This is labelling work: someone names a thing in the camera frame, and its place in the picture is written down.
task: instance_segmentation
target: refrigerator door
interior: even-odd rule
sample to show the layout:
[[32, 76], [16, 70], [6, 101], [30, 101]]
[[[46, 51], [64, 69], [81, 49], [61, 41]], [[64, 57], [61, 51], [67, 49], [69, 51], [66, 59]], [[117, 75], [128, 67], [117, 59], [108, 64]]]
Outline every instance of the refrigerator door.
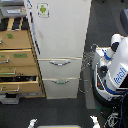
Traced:
[[37, 58], [82, 56], [91, 0], [28, 1], [24, 3], [31, 30], [35, 30]]

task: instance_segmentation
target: drawer handle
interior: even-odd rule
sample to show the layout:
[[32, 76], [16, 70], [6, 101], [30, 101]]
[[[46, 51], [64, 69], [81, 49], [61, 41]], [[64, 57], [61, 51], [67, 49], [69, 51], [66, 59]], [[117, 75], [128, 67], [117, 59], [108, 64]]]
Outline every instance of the drawer handle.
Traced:
[[4, 86], [1, 87], [1, 92], [19, 92], [19, 87], [17, 88], [17, 90], [6, 90], [3, 91], [3, 88], [5, 88]]
[[9, 62], [9, 59], [7, 59], [7, 61], [0, 62], [0, 64], [4, 64], [4, 63], [8, 63], [8, 62]]
[[57, 65], [57, 66], [64, 66], [64, 65], [69, 64], [69, 63], [71, 63], [71, 62], [70, 62], [70, 61], [67, 61], [67, 62], [65, 62], [65, 63], [58, 64], [58, 63], [56, 63], [55, 61], [50, 61], [49, 63], [50, 63], [50, 64], [53, 64], [53, 65]]
[[0, 75], [15, 75], [16, 71], [14, 72], [8, 72], [8, 73], [0, 73]]
[[54, 83], [56, 83], [56, 84], [66, 84], [66, 83], [69, 82], [69, 80], [66, 80], [66, 81], [64, 81], [64, 82], [61, 82], [61, 81], [52, 81], [52, 82], [54, 82]]

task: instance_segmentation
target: storage unit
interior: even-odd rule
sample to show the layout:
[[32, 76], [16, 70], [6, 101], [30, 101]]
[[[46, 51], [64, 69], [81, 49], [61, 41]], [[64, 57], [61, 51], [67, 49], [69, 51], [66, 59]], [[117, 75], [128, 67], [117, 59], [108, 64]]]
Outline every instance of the storage unit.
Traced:
[[76, 98], [91, 0], [24, 4], [47, 98]]
[[26, 18], [6, 19], [7, 30], [0, 31], [0, 101], [3, 104], [17, 104], [20, 97], [45, 96], [30, 31], [23, 26], [24, 21], [28, 24]]

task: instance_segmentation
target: black floor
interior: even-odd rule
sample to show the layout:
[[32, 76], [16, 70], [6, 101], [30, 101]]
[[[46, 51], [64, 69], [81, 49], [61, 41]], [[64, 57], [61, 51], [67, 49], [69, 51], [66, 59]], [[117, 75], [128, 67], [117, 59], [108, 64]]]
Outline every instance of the black floor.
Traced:
[[[85, 52], [90, 52], [92, 44], [109, 46], [111, 36], [120, 33], [126, 36], [122, 29], [119, 15], [122, 9], [128, 8], [128, 1], [106, 0], [100, 4], [92, 0], [89, 27], [86, 38]], [[46, 100], [45, 98], [20, 99], [18, 105], [0, 104], [0, 128], [27, 128], [29, 121], [38, 119], [40, 125], [79, 125], [92, 128], [91, 115], [98, 117], [101, 128], [105, 119], [100, 110], [87, 109], [85, 94], [78, 92], [77, 99]]]

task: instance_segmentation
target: white robot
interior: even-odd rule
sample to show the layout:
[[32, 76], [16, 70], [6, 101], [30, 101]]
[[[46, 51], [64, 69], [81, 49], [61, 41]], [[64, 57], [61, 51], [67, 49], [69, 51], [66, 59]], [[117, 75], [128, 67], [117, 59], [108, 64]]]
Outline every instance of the white robot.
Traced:
[[115, 105], [128, 89], [128, 37], [114, 34], [111, 47], [96, 48], [93, 90], [102, 103]]

